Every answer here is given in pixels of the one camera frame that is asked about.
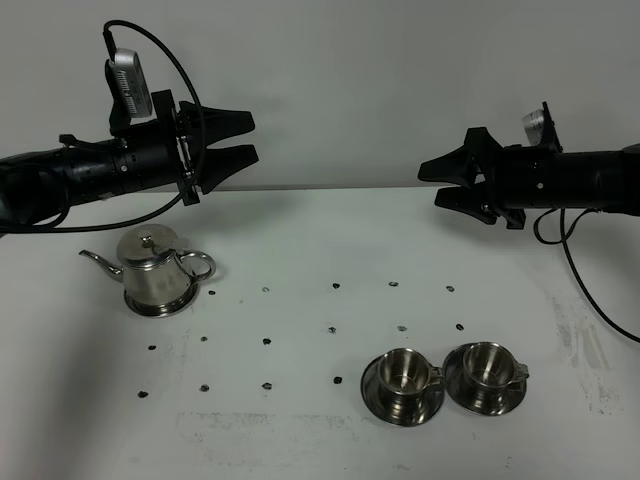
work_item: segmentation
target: cup handle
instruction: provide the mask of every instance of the cup handle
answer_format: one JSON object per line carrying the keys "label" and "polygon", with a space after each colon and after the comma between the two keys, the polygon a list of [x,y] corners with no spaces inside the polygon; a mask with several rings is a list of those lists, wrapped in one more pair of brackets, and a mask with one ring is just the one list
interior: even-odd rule
{"label": "cup handle", "polygon": [[510,383],[523,382],[527,378],[529,378],[529,367],[527,367],[524,363],[519,363],[516,370],[516,376]]}
{"label": "cup handle", "polygon": [[442,381],[442,379],[444,378],[444,375],[442,373],[442,368],[440,367],[431,367],[431,375],[430,375],[431,379],[429,380],[429,385],[432,385],[434,383],[440,383]]}
{"label": "cup handle", "polygon": [[179,254],[178,258],[180,258],[180,261],[184,260],[185,258],[197,258],[209,265],[209,270],[207,270],[206,272],[191,276],[193,283],[203,282],[208,278],[211,278],[211,276],[216,273],[215,260],[204,252],[199,252],[198,250],[183,250]]}

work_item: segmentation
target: teapot handle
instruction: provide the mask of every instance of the teapot handle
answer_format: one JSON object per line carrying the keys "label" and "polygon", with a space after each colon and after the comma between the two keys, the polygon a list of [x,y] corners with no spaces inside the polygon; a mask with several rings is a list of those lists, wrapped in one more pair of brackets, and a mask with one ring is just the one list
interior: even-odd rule
{"label": "teapot handle", "polygon": [[204,252],[199,252],[198,250],[183,250],[178,255],[178,258],[180,259],[180,261],[184,260],[185,258],[198,258],[209,265],[209,270],[207,270],[206,272],[191,276],[193,283],[203,282],[204,280],[210,278],[214,273],[216,273],[215,260]]}

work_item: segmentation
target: metal teacup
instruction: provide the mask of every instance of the metal teacup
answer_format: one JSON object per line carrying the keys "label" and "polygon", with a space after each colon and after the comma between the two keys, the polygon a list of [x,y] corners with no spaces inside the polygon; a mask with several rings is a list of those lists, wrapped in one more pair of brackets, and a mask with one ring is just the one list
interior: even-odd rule
{"label": "metal teacup", "polygon": [[442,379],[441,369],[410,348],[385,353],[376,368],[379,404],[393,417],[413,416],[413,412],[424,410],[427,389]]}
{"label": "metal teacup", "polygon": [[529,377],[526,365],[511,352],[492,342],[474,343],[462,357],[463,381],[477,402],[499,404],[509,387]]}

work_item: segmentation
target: teapot lid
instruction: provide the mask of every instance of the teapot lid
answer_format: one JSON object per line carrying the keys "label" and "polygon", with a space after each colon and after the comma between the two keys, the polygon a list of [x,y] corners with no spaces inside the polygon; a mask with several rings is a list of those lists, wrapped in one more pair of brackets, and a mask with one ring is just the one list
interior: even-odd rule
{"label": "teapot lid", "polygon": [[123,235],[116,255],[130,267],[153,267],[173,255],[177,239],[176,232],[165,225],[139,225]]}

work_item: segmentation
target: teapot spout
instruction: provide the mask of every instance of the teapot spout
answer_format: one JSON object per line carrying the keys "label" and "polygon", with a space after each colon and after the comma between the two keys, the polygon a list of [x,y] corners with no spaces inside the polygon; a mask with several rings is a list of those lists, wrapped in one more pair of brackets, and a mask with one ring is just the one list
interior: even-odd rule
{"label": "teapot spout", "polygon": [[104,272],[109,275],[109,277],[111,277],[113,280],[116,280],[117,282],[122,282],[122,268],[114,265],[109,260],[101,257],[100,255],[90,252],[89,250],[82,250],[79,255],[90,258],[98,265],[100,265],[100,268],[102,268],[102,270],[104,270]]}

